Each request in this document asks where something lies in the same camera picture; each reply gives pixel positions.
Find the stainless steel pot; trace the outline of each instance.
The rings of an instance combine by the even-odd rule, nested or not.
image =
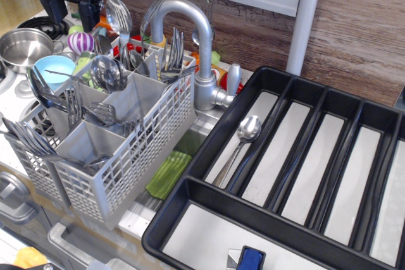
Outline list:
[[[54,42],[60,43],[61,46],[56,47]],[[38,59],[60,52],[63,48],[62,42],[52,40],[35,28],[17,28],[0,38],[0,58],[4,65],[23,74]]]

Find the faucet handle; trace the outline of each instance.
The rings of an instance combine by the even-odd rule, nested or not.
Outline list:
[[[229,96],[236,96],[239,87],[240,79],[242,78],[242,69],[240,64],[232,63],[228,71],[227,77],[227,94]]]

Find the purple striped toy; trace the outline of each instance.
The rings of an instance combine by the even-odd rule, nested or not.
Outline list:
[[[93,51],[94,39],[91,34],[75,32],[68,36],[69,48],[78,55],[85,51]]]

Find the faucet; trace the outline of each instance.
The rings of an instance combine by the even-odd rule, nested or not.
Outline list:
[[[216,105],[229,107],[240,82],[240,65],[233,64],[228,72],[227,91],[216,85],[215,74],[211,70],[212,29],[204,12],[187,0],[164,0],[151,20],[151,38],[155,44],[164,41],[163,19],[170,12],[179,12],[188,16],[199,33],[199,71],[195,77],[194,107],[210,110]]]

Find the black cutlery tray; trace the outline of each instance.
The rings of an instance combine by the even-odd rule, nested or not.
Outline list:
[[[226,188],[219,189],[205,182],[210,169],[240,121],[262,92],[269,92],[278,98],[267,119],[262,121],[259,138],[251,144]],[[260,207],[242,199],[242,193],[254,173],[255,165],[265,152],[292,102],[309,107],[309,114],[266,204]],[[316,131],[326,114],[342,118],[344,125],[306,222],[300,225],[281,217],[281,212]],[[379,132],[380,140],[350,242],[343,245],[325,237],[323,232],[348,155],[353,148],[354,138],[361,126]],[[369,256],[396,144],[399,139],[404,138],[405,119],[402,111],[262,66],[254,72],[242,92],[204,141],[147,227],[142,237],[142,245],[148,253],[176,269],[191,269],[164,254],[163,248],[187,207],[195,204],[327,269],[405,269],[404,231],[395,267]]]

